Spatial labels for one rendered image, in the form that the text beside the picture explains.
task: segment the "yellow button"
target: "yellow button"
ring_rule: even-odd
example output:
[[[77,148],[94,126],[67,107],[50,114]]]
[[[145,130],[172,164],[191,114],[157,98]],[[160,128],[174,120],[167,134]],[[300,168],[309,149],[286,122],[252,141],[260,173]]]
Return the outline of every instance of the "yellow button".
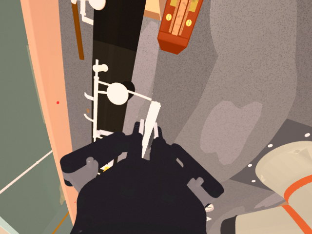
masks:
[[[169,21],[169,20],[171,20],[171,19],[172,19],[172,15],[171,15],[171,14],[167,14],[167,15],[166,15],[166,20]]]
[[[186,21],[186,23],[185,23],[185,24],[186,24],[186,26],[188,26],[188,27],[189,27],[189,26],[191,26],[192,21],[191,21],[190,19],[188,19],[188,20]]]

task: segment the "orange line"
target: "orange line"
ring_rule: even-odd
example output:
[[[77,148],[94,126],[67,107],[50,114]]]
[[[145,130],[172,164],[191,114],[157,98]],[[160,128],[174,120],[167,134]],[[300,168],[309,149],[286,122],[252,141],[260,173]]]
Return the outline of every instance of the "orange line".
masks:
[[[296,222],[299,228],[303,231],[304,234],[312,234],[312,229],[309,225],[300,217],[300,215],[290,206],[282,206],[287,213],[292,217],[292,219]]]
[[[286,189],[284,193],[284,199],[288,202],[289,197],[297,190],[300,189],[301,187],[305,186],[306,184],[309,184],[312,182],[312,175],[306,176],[295,183],[293,183],[291,186]]]
[[[60,225],[62,224],[62,222],[65,220],[65,218],[68,216],[69,212],[65,215],[64,219],[59,223],[59,225],[57,226],[57,228],[55,228],[54,232],[52,234],[54,234],[57,229],[59,229]]]

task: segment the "white cable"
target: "white cable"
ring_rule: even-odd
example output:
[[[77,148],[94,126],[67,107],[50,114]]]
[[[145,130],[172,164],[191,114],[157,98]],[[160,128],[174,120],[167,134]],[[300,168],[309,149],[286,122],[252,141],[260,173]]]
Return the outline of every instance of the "white cable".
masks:
[[[17,177],[15,180],[13,180],[11,183],[9,183],[7,186],[5,186],[1,191],[0,194],[2,194],[7,188],[9,188],[12,184],[14,184],[18,179],[20,179],[23,175],[25,175],[27,172],[29,172],[34,166],[36,166],[38,163],[40,163],[42,160],[44,160],[49,154],[52,153],[52,150],[47,153],[43,158],[41,158],[39,161],[37,161],[34,165],[32,165],[30,168],[28,168],[25,172],[23,172],[19,177]]]

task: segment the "green wall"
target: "green wall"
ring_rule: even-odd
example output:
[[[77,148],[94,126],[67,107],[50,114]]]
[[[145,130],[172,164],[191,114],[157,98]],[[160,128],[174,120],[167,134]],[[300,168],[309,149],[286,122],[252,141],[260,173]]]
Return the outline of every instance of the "green wall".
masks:
[[[51,151],[19,0],[0,1],[0,190]],[[0,194],[0,226],[48,234],[67,214],[50,154]],[[69,215],[56,234],[70,233]]]

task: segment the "brown stick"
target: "brown stick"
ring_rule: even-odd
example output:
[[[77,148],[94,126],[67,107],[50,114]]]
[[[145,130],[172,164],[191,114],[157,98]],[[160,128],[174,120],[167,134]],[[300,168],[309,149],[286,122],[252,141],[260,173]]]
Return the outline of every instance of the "brown stick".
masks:
[[[80,22],[79,22],[79,13],[78,13],[78,4],[77,3],[72,4],[72,9],[73,9],[79,58],[80,60],[84,60],[82,38],[81,38],[81,31],[80,31]]]

